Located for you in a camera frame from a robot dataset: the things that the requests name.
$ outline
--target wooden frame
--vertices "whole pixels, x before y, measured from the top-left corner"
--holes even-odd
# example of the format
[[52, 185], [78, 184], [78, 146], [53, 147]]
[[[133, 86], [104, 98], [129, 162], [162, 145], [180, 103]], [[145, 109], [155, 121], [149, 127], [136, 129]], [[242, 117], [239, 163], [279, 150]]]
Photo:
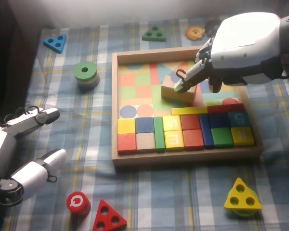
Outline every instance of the wooden frame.
[[253, 116], [246, 87], [236, 87], [238, 99], [250, 116], [256, 145], [251, 147], [234, 147], [224, 149], [204, 149], [200, 151], [182, 151], [118, 155], [118, 79], [119, 65], [148, 62], [176, 62], [193, 60], [201, 47], [179, 47], [149, 51], [128, 51], [112, 55], [112, 121], [111, 121], [111, 156], [116, 167], [139, 166], [152, 164], [169, 164], [191, 161], [225, 160], [259, 157], [263, 151], [263, 143], [256, 119]]

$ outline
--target plaid tablecloth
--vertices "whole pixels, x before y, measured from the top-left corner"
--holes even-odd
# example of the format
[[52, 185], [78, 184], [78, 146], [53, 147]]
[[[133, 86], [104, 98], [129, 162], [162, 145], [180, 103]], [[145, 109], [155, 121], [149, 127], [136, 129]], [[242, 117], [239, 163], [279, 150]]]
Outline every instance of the plaid tablecloth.
[[[67, 160], [57, 183], [10, 208], [2, 230], [92, 230], [99, 201], [105, 199], [134, 231], [289, 231], [289, 82], [275, 80], [248, 86], [265, 151], [259, 161], [195, 164], [187, 168], [116, 172], [111, 160], [111, 57], [113, 52], [201, 45], [185, 38], [188, 26], [208, 18], [158, 22], [166, 42], [147, 42], [141, 35], [152, 23], [42, 31], [27, 104], [56, 107], [61, 116], [19, 142], [19, 164], [53, 149], [66, 149]], [[42, 40], [67, 34], [62, 54]], [[81, 93], [75, 64], [97, 64], [98, 87]], [[263, 205], [249, 219], [227, 213], [223, 205], [237, 177], [251, 187]], [[83, 191], [92, 209], [85, 219], [71, 217], [66, 199]]]

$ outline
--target green triangle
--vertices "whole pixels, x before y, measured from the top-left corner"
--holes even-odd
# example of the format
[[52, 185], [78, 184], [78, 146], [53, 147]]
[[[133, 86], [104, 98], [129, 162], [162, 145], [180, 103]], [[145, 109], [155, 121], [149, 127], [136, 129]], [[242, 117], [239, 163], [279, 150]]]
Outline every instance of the green triangle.
[[154, 25], [150, 30], [144, 33], [142, 39], [143, 41], [165, 42], [166, 35], [159, 26]]

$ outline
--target triangle toy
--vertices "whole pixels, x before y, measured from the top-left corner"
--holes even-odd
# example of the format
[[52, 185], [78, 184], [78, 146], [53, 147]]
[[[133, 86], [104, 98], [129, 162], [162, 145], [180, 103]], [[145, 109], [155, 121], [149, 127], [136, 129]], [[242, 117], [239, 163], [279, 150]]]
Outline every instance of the triangle toy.
[[46, 47], [61, 54], [66, 43], [66, 34], [46, 38], [43, 43]]
[[237, 178], [224, 204], [225, 209], [232, 210], [261, 210], [258, 197], [247, 187], [241, 178]]
[[144, 33], [142, 36], [143, 41], [157, 41], [157, 42], [165, 42], [166, 35], [161, 30], [160, 26], [154, 25], [150, 30]]
[[124, 229], [126, 226], [126, 220], [106, 201], [101, 200], [92, 231], [117, 231]]

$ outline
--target hole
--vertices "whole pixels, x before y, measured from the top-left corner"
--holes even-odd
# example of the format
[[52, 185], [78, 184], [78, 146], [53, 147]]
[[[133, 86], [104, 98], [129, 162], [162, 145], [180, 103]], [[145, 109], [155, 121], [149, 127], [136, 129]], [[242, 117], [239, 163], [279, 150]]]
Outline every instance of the hole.
[[238, 205], [239, 204], [239, 199], [237, 199], [236, 197], [231, 197], [230, 198], [230, 203], [232, 205]]
[[99, 221], [99, 222], [96, 224], [96, 227], [97, 227], [98, 230], [104, 230], [105, 224], [104, 224], [104, 222]]
[[101, 214], [102, 214], [102, 215], [106, 215], [108, 212], [109, 212], [109, 210], [108, 210], [108, 208], [107, 208], [106, 206], [103, 206], [103, 207], [101, 208]]
[[88, 68], [84, 67], [84, 68], [82, 68], [81, 71], [82, 71], [82, 72], [87, 72], [87, 71], [88, 71]]
[[255, 204], [255, 200], [251, 197], [248, 197], [246, 199], [246, 203], [249, 205], [249, 206], [253, 206]]
[[114, 217], [112, 217], [112, 219], [111, 219], [111, 223], [112, 223], [113, 225], [117, 225], [117, 224], [119, 223], [119, 221], [120, 221], [120, 219], [119, 219], [119, 217], [117, 217], [117, 216], [114, 216]]
[[236, 186], [236, 190], [237, 190], [239, 193], [241, 193], [241, 192], [244, 192], [245, 188], [244, 188], [243, 185], [238, 184], [238, 185]]

